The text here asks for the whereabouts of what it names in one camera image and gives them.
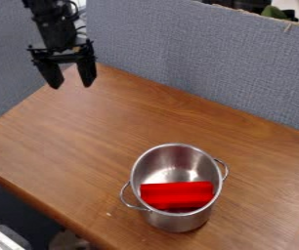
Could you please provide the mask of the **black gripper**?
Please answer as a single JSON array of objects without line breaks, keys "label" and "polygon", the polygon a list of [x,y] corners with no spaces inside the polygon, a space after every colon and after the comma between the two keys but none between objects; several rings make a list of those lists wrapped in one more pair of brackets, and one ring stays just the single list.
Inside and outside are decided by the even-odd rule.
[{"label": "black gripper", "polygon": [[95,78],[94,50],[91,41],[82,33],[83,26],[67,18],[31,19],[41,42],[29,45],[27,51],[38,72],[49,87],[58,89],[63,83],[59,63],[75,63],[83,86]]}]

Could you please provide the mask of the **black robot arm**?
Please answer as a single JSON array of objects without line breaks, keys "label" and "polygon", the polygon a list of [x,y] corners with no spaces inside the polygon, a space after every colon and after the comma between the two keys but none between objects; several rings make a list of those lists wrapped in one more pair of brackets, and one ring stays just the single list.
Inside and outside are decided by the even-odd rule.
[{"label": "black robot arm", "polygon": [[73,0],[22,0],[42,39],[42,46],[29,45],[31,63],[47,83],[58,89],[63,83],[61,63],[74,63],[83,86],[95,78],[95,57],[89,38],[79,36],[79,10]]}]

